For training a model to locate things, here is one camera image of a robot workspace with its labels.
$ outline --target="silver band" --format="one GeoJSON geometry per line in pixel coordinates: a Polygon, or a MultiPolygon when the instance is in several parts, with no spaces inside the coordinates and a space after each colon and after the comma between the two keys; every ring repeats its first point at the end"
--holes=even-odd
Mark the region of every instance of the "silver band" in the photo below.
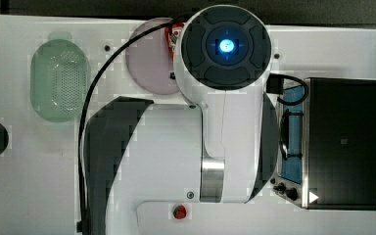
{"type": "Polygon", "coordinates": [[[219,203],[224,182],[224,160],[212,158],[204,146],[201,163],[200,202],[219,203]]]}

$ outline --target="white surface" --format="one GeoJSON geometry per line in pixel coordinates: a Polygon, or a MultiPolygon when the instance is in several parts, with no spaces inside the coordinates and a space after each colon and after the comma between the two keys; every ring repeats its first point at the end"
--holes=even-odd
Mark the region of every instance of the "white surface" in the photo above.
{"type": "MultiPolygon", "coordinates": [[[[30,60],[53,30],[67,30],[87,55],[94,77],[142,22],[0,16],[0,122],[10,132],[0,157],[0,234],[73,234],[74,122],[45,121],[29,103],[30,60]]],[[[274,71],[301,78],[376,79],[376,30],[270,26],[274,71]]],[[[124,56],[93,95],[91,114],[118,95],[183,103],[179,94],[153,96],[132,82],[124,56]]],[[[173,204],[139,208],[140,234],[376,234],[376,211],[303,211],[268,188],[249,205],[192,204],[190,219],[169,216],[173,204]]]]}
{"type": "Polygon", "coordinates": [[[199,108],[148,108],[129,141],[113,183],[106,234],[139,235],[136,210],[144,202],[199,202],[201,129],[199,108]],[[195,197],[187,199],[188,192],[195,197]]]}

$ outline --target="screw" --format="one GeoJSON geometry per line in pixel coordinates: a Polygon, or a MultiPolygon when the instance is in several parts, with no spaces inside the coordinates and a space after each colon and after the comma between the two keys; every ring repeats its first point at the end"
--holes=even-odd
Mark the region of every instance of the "screw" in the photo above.
{"type": "Polygon", "coordinates": [[[188,192],[187,193],[187,198],[188,199],[193,199],[194,198],[194,193],[193,192],[188,192]]]}

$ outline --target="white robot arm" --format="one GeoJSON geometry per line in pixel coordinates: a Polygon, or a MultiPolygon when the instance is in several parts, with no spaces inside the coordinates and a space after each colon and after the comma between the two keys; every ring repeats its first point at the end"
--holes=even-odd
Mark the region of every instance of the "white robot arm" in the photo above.
{"type": "Polygon", "coordinates": [[[175,47],[176,81],[194,105],[139,100],[139,108],[129,108],[135,100],[124,99],[89,120],[84,159],[86,175],[96,175],[86,178],[94,186],[88,187],[93,234],[139,234],[136,209],[144,202],[250,199],[271,50],[267,30],[252,13],[206,8],[186,23],[175,47]]]}

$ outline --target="perforated lid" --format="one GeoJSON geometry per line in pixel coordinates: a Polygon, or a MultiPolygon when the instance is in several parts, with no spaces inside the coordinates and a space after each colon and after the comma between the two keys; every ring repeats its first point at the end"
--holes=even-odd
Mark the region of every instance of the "perforated lid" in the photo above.
{"type": "Polygon", "coordinates": [[[90,75],[84,53],[72,42],[43,44],[31,62],[30,99],[43,118],[62,122],[80,114],[90,75]]]}

